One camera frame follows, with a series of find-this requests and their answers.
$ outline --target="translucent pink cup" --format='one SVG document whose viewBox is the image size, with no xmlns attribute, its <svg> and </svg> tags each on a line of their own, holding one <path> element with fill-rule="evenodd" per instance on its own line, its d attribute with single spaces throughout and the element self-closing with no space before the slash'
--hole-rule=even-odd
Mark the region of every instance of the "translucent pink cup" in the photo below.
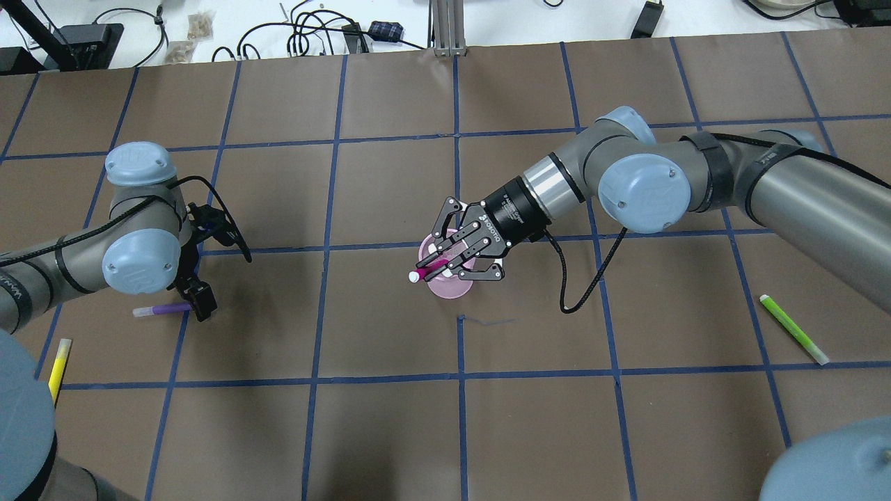
<svg viewBox="0 0 891 501">
<path fill-rule="evenodd" d="M 452 235 L 458 233 L 458 230 L 448 229 L 446 231 L 447 235 Z M 421 247 L 418 248 L 418 260 L 426 258 L 429 255 L 427 251 L 427 247 L 433 243 L 433 235 L 427 235 L 427 238 L 421 242 Z M 467 245 L 463 242 L 456 243 L 452 249 L 450 249 L 447 253 L 443 254 L 443 259 L 452 260 L 458 254 L 461 254 L 467 250 Z M 464 266 L 467 268 L 473 268 L 473 264 L 476 262 L 476 258 L 472 258 L 464 263 Z M 470 287 L 473 286 L 473 282 L 470 280 L 461 280 L 458 278 L 458 275 L 452 275 L 448 278 L 443 276 L 443 274 L 439 274 L 435 276 L 432 280 L 427 282 L 427 286 L 433 291 L 434 294 L 439 296 L 444 300 L 455 300 L 463 296 L 470 290 Z"/>
</svg>

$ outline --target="pink marker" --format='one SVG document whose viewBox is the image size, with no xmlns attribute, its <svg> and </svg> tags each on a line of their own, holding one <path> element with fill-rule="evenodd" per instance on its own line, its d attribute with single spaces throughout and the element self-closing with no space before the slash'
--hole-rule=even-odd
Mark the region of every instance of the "pink marker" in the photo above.
<svg viewBox="0 0 891 501">
<path fill-rule="evenodd" d="M 433 261 L 429 265 L 418 268 L 414 271 L 408 272 L 408 281 L 411 283 L 418 283 L 424 279 L 425 276 L 433 273 L 434 271 L 440 269 L 441 267 L 448 264 L 448 259 L 440 259 L 439 261 Z"/>
</svg>

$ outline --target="metal post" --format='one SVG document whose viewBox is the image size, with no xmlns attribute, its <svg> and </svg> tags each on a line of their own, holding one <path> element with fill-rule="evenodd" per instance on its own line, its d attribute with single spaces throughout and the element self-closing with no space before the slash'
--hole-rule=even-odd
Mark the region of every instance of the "metal post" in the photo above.
<svg viewBox="0 0 891 501">
<path fill-rule="evenodd" d="M 74 71 L 78 69 L 78 62 L 75 61 L 69 48 L 56 40 L 50 30 L 46 29 L 21 0 L 0 0 L 0 6 L 3 6 L 10 17 L 18 22 L 22 29 L 34 38 L 35 42 L 40 44 L 46 51 L 46 55 L 59 65 L 59 70 Z"/>
<path fill-rule="evenodd" d="M 465 55 L 464 0 L 430 0 L 436 56 Z"/>
</svg>

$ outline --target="black box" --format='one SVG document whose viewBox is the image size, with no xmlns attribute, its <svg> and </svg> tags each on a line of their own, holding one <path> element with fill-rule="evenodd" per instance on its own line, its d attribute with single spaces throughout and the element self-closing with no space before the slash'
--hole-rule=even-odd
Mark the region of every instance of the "black box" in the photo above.
<svg viewBox="0 0 891 501">
<path fill-rule="evenodd" d="M 27 75 L 44 69 L 23 47 L 0 47 L 0 76 Z"/>
</svg>

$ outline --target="power adapter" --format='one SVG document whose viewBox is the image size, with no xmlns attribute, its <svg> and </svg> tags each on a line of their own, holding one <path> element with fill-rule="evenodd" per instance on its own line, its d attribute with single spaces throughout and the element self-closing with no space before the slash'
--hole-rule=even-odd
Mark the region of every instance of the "power adapter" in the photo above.
<svg viewBox="0 0 891 501">
<path fill-rule="evenodd" d="M 631 32 L 631 38 L 652 37 L 664 8 L 662 0 L 658 0 L 658 2 L 647 0 L 647 3 L 643 5 L 640 17 L 637 18 L 637 24 L 634 25 L 634 31 Z"/>
</svg>

